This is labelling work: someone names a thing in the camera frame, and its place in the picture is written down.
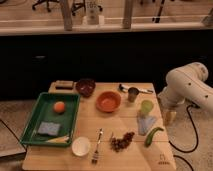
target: grapes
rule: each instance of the grapes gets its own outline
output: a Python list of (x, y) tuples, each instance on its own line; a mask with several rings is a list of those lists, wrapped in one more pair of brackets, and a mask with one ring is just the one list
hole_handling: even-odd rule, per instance
[(130, 143), (132, 142), (133, 136), (135, 135), (134, 132), (127, 132), (126, 134), (124, 134), (123, 138), (112, 138), (110, 145), (111, 148), (116, 151), (119, 152), (125, 148), (127, 148)]

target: metal cup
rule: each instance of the metal cup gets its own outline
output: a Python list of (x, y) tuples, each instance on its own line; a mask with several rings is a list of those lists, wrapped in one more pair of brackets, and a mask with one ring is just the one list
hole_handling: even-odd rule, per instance
[(138, 96), (139, 94), (139, 90), (135, 87), (130, 87), (128, 89), (128, 100), (129, 102), (134, 102), (136, 97)]

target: fork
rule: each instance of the fork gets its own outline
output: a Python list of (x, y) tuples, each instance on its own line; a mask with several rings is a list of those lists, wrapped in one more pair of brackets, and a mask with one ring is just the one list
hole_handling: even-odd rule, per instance
[(92, 156), (92, 163), (93, 164), (97, 164), (98, 162), (98, 158), (99, 158), (99, 152), (98, 152), (98, 147), (99, 147), (99, 144), (101, 143), (101, 136), (103, 135), (103, 129), (101, 128), (99, 130), (99, 136), (98, 136), (98, 142), (97, 142), (97, 145), (96, 145), (96, 149), (95, 149), (95, 152), (93, 153), (93, 156)]

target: brown bowl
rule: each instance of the brown bowl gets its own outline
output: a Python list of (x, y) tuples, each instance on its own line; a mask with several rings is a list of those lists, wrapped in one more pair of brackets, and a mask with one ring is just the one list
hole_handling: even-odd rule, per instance
[(80, 79), (75, 88), (82, 96), (90, 97), (95, 89), (95, 81), (90, 78)]

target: green tray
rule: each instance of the green tray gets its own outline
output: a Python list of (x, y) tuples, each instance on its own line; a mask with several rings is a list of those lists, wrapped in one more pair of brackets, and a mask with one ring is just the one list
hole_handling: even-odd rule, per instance
[[(21, 144), (58, 147), (70, 146), (75, 128), (79, 100), (80, 96), (78, 94), (41, 93), (22, 133), (20, 139)], [(63, 101), (65, 103), (66, 110), (63, 114), (57, 114), (53, 111), (53, 105), (57, 101)], [(46, 142), (47, 140), (57, 137), (37, 133), (42, 121), (61, 124), (57, 137), (69, 135), (69, 140), (66, 143)]]

